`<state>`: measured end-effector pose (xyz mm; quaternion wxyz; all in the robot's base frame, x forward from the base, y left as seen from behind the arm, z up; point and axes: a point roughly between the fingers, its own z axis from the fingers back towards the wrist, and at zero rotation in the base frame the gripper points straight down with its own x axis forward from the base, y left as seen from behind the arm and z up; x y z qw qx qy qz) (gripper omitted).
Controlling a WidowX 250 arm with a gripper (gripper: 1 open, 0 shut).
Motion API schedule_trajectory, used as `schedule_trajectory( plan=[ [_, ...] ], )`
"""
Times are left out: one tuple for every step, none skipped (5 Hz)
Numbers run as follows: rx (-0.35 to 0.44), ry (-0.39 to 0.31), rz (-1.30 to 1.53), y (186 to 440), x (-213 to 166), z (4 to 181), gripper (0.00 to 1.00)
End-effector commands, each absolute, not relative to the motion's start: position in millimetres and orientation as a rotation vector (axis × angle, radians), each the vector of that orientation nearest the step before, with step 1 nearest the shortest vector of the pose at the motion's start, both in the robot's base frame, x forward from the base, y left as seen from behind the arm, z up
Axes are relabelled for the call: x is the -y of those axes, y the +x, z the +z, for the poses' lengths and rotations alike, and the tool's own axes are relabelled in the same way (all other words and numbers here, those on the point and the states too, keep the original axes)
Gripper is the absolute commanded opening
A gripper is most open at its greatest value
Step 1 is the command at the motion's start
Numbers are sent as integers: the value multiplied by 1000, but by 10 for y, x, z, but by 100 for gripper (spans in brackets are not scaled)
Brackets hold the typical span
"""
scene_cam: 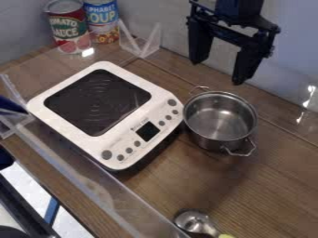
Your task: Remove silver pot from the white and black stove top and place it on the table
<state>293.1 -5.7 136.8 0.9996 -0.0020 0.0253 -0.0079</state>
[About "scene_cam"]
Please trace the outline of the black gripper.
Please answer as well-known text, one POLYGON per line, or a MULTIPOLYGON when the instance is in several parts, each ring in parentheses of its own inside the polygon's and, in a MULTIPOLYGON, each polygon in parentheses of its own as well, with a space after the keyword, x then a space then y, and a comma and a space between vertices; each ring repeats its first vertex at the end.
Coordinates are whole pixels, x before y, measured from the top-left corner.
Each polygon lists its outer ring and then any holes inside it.
POLYGON ((188 59, 194 64, 207 60, 212 34, 223 41, 242 46, 236 55, 232 83, 239 86, 255 75, 264 58, 274 52, 274 39, 280 28, 260 11, 264 0, 188 0, 191 5, 188 59))

